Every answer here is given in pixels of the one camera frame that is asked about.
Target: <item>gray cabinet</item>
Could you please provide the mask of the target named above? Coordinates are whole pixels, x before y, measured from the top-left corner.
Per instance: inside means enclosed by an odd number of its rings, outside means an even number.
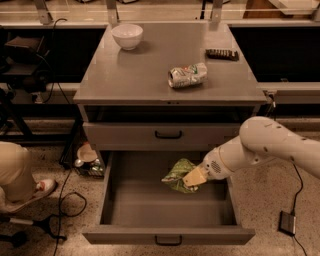
[[[245,244],[231,180],[183,194],[161,182],[181,158],[198,164],[238,134],[266,102],[228,27],[211,23],[145,23],[137,49],[121,50],[110,27],[74,97],[91,146],[105,167],[96,244]],[[205,49],[240,52],[239,62],[205,58]],[[208,80],[174,90],[170,67],[204,62]]]

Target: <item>drawer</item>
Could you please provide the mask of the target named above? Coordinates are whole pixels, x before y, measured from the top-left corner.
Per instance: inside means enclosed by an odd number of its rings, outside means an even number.
[[[161,182],[181,158],[199,163],[199,152],[117,151],[108,156],[98,223],[84,231],[92,244],[245,244],[228,180],[210,181],[195,194]]]
[[[238,135],[239,124],[85,123],[96,150],[211,150]]]

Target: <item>cabinet top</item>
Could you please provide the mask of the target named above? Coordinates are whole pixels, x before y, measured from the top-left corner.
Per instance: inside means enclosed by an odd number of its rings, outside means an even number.
[[[266,101],[227,24],[208,22],[142,23],[142,42],[121,49],[108,26],[81,82],[78,104],[251,105]],[[206,49],[237,50],[239,61],[209,59]],[[173,89],[168,71],[203,62],[208,79]]]

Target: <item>drawer handle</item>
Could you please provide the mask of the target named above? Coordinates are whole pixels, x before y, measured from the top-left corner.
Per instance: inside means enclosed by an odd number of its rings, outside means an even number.
[[[179,241],[176,243],[160,243],[158,241],[158,236],[155,236],[154,240],[156,242],[156,245],[159,245],[159,246],[179,246],[182,244],[182,236],[181,235],[179,236]]]
[[[156,136],[157,139],[180,139],[182,137],[182,131],[179,131],[179,133],[176,135],[165,135],[155,131],[154,136]]]

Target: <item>power strip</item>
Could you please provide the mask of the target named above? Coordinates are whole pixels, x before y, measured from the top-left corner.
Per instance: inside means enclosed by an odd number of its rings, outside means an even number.
[[[280,222],[279,231],[289,235],[294,236],[296,234],[296,216],[286,213],[284,211],[280,212]]]

